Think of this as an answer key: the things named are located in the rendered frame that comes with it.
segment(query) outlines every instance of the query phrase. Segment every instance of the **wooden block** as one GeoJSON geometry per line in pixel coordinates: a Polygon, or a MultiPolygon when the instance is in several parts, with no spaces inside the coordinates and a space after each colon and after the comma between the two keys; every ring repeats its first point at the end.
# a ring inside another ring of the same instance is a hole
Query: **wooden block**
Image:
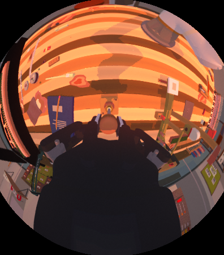
{"type": "Polygon", "coordinates": [[[57,63],[60,60],[60,56],[57,56],[53,60],[49,61],[49,67],[55,63],[57,63]]]}

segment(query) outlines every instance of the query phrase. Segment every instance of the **blue folder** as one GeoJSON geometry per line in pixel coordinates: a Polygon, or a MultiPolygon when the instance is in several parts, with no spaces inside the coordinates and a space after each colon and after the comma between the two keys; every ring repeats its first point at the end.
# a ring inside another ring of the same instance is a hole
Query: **blue folder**
{"type": "Polygon", "coordinates": [[[49,122],[52,134],[74,122],[74,97],[61,96],[58,109],[57,130],[55,129],[58,98],[59,96],[48,96],[49,122]]]}

